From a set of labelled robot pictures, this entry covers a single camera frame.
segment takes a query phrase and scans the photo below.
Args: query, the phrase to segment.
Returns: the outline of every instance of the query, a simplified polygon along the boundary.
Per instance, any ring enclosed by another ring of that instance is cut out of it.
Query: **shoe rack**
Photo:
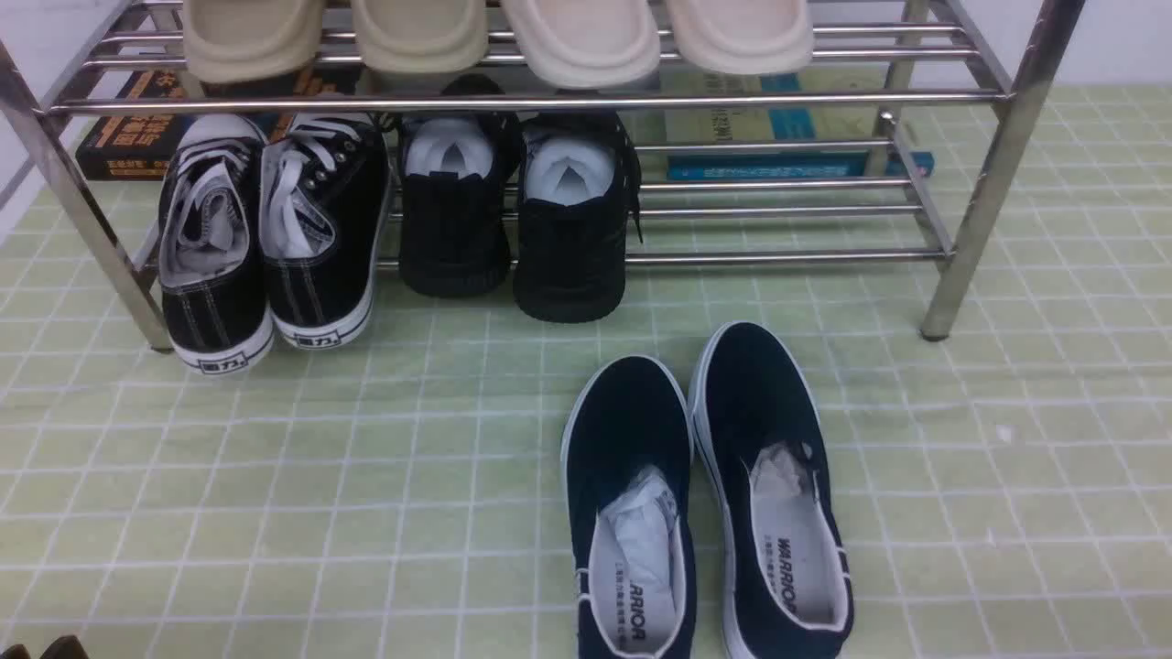
[[[489,6],[495,0],[486,0]],[[850,0],[863,4],[883,0]],[[906,215],[924,235],[924,246],[890,249],[840,249],[770,252],[636,253],[627,257],[631,267],[776,267],[792,264],[867,264],[891,261],[935,261],[940,270],[921,335],[932,341],[948,337],[965,299],[981,254],[1021,164],[1026,145],[1050,91],[1054,76],[1070,42],[1085,0],[1044,0],[1016,75],[1010,76],[960,0],[902,0],[899,21],[818,25],[813,66],[827,62],[880,62],[887,66],[886,84],[873,90],[825,93],[762,93],[744,95],[669,95],[659,93],[607,94],[605,96],[506,95],[495,97],[436,96],[331,96],[270,98],[116,100],[91,97],[101,77],[116,70],[170,68],[185,70],[183,36],[179,26],[182,0],[127,0],[105,25],[98,27],[77,53],[73,64],[38,100],[21,77],[8,52],[0,43],[0,111],[15,128],[33,162],[56,193],[66,215],[109,277],[150,346],[170,351],[162,314],[150,288],[155,281],[154,254],[157,238],[131,253],[118,240],[108,218],[91,193],[60,135],[66,121],[79,116],[129,116],[156,114],[260,113],[260,111],[382,111],[427,113],[454,110],[662,110],[708,107],[785,107],[847,103],[875,108],[873,137],[850,141],[803,141],[720,144],[640,144],[641,154],[772,154],[810,150],[868,150],[865,176],[829,179],[752,182],[646,182],[645,191],[657,198],[683,198],[706,192],[776,191],[836,192],[844,190],[901,189],[906,203],[832,205],[786,205],[743,208],[665,208],[645,210],[648,231],[653,220],[663,217],[695,218],[720,223],[744,218],[843,217]],[[332,6],[345,7],[334,0]],[[513,34],[490,33],[492,48],[483,67],[525,66]],[[672,42],[670,29],[661,27],[665,66],[681,62]],[[947,41],[945,46],[924,45],[925,39]],[[873,46],[878,40],[891,45]],[[360,67],[353,30],[326,30],[323,42],[341,45],[340,52],[319,54],[321,67]],[[127,53],[131,47],[150,47],[158,54]],[[961,89],[913,88],[912,73],[921,61],[963,62],[974,86]],[[195,91],[190,76],[180,77]],[[900,110],[908,106],[992,106],[999,118],[966,216],[950,236],[928,195],[925,181],[912,165],[908,140],[900,125]],[[907,176],[878,176],[888,158],[899,158]],[[380,259],[380,269],[394,270],[395,259]]]

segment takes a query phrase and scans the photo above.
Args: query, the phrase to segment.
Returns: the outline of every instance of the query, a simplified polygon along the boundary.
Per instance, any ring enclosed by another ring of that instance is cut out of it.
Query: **shoe insole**
[[[769,590],[805,623],[834,619],[830,558],[822,512],[812,492],[793,497],[755,496],[752,510],[757,561]]]
[[[669,544],[663,545],[662,561],[668,565],[673,562]],[[590,591],[600,631],[620,652],[660,650],[676,626],[672,590],[642,580],[633,572],[613,530],[601,518],[591,549],[591,565]]]

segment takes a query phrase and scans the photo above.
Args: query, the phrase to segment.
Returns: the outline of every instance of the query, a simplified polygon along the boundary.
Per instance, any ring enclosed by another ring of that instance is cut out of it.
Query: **shoe opening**
[[[675,497],[648,467],[594,526],[591,600],[599,631],[622,655],[656,655],[683,624],[687,584]]]
[[[749,483],[757,563],[777,606],[808,629],[843,629],[845,575],[815,478],[777,443],[758,454]]]

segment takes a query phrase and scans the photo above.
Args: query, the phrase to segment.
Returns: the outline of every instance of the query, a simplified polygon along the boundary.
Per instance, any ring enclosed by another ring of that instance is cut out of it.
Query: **black canvas sneaker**
[[[639,229],[634,144],[614,113],[541,114],[523,135],[517,305],[551,322],[602,318],[626,290],[628,216]]]
[[[483,75],[464,75],[451,95],[496,95]],[[520,129],[509,113],[422,115],[403,120],[400,276],[438,298],[479,295],[499,286],[512,257],[502,222],[505,183],[520,159]]]
[[[561,437],[578,582],[578,655],[690,655],[696,570],[690,429],[680,386],[645,356],[586,385]]]
[[[370,320],[394,198],[382,130],[366,114],[298,115],[264,161],[260,243],[277,328],[304,349],[348,344]]]
[[[206,375],[244,371],[273,345],[257,244],[264,147],[265,135],[243,117],[202,117],[163,181],[163,317],[176,354]]]
[[[729,657],[837,657],[854,619],[851,577],[818,412],[793,358],[758,325],[725,325],[690,394],[724,517]]]

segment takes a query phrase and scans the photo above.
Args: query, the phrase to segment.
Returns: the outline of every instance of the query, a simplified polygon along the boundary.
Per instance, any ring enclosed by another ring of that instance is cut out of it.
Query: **brand logo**
[[[248,366],[248,358],[244,356],[244,353],[237,353],[230,358],[216,361],[199,360],[199,371],[204,375],[224,375],[225,373],[240,371],[246,366]]]
[[[302,337],[297,334],[293,337],[297,341],[299,348],[305,348],[309,351],[333,348],[342,345],[342,338],[338,335],[338,332],[331,332],[329,334],[321,334],[319,337]]]
[[[643,589],[634,583],[631,584],[631,638],[646,640],[647,630],[643,626],[647,618],[643,617]]]
[[[785,607],[790,610],[790,613],[796,616],[798,612],[796,603],[798,593],[793,590],[793,558],[789,539],[777,538],[777,566],[782,573],[782,602],[785,603]]]

